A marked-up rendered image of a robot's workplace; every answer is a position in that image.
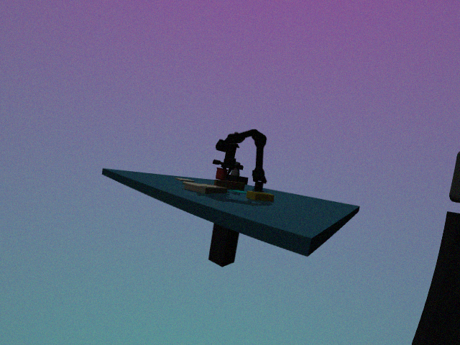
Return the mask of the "tan wooden flat bar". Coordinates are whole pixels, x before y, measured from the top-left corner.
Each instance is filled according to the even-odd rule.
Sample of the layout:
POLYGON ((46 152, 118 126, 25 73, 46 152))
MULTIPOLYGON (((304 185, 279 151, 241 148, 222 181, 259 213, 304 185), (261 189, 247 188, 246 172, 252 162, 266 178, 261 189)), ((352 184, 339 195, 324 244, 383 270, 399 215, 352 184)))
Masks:
POLYGON ((229 190, 244 190, 245 183, 226 180, 214 180, 214 185, 228 188, 229 190))

